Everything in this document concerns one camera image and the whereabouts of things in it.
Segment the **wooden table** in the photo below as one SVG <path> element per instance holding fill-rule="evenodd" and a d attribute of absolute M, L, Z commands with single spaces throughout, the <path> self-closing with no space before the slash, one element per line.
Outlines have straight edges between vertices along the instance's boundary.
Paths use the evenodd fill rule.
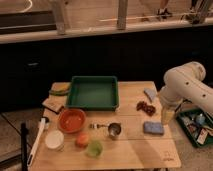
<path fill-rule="evenodd" d="M 68 83 L 54 83 L 53 89 Z M 30 170 L 106 170 L 106 169 L 143 169 L 143 168 L 175 168 L 181 162 L 168 125 L 164 126 L 163 136 L 143 133 L 144 121 L 160 121 L 161 105 L 156 98 L 152 103 L 156 114 L 152 117 L 143 111 L 137 111 L 139 101 L 148 101 L 143 93 L 144 88 L 156 90 L 151 81 L 119 82 L 119 107 L 116 111 L 86 111 L 87 120 L 83 131 L 87 131 L 92 139 L 99 139 L 103 152 L 98 158 L 85 155 L 85 150 L 74 145 L 77 134 L 65 134 L 65 145 L 61 151 L 46 148 L 44 138 L 48 131 L 57 129 L 58 115 L 45 109 L 44 116 L 49 117 L 50 127 L 42 135 L 40 145 Z M 65 104 L 66 97 L 50 96 Z M 122 124 L 122 133 L 118 140 L 111 140 L 105 128 L 90 130 L 90 123 Z"/>

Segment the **green cup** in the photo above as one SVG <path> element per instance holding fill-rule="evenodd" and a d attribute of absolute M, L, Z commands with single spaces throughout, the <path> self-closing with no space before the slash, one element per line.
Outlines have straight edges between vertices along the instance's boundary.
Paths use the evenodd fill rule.
<path fill-rule="evenodd" d="M 91 140 L 86 148 L 86 154 L 90 157 L 98 157 L 103 150 L 103 146 L 98 140 Z"/>

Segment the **brush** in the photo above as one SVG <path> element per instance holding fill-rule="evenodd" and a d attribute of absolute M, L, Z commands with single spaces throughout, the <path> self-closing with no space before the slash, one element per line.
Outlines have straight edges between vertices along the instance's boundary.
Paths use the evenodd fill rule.
<path fill-rule="evenodd" d="M 38 145 L 39 145 L 40 137 L 41 137 L 43 131 L 45 129 L 48 129 L 48 126 L 46 126 L 46 125 L 49 125 L 49 118 L 42 117 L 41 121 L 40 121 L 39 131 L 38 131 L 36 140 L 35 140 L 35 142 L 33 144 L 32 150 L 31 150 L 29 158 L 27 160 L 27 166 L 28 167 L 32 165 L 33 159 L 34 159 L 34 157 L 36 155 L 36 151 L 37 151 L 37 148 L 38 148 Z"/>

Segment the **tomato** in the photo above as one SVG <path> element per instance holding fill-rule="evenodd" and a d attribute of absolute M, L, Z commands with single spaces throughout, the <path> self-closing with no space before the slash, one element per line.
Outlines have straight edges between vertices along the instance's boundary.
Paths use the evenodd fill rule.
<path fill-rule="evenodd" d="M 78 134 L 75 144 L 77 147 L 84 148 L 89 144 L 89 135 L 85 132 Z"/>

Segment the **orange bowl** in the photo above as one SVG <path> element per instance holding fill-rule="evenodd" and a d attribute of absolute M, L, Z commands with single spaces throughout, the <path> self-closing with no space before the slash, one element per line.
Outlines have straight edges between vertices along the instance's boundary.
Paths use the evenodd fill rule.
<path fill-rule="evenodd" d="M 58 128 L 64 133 L 80 131 L 85 123 L 86 114 L 81 109 L 65 109 L 58 119 Z"/>

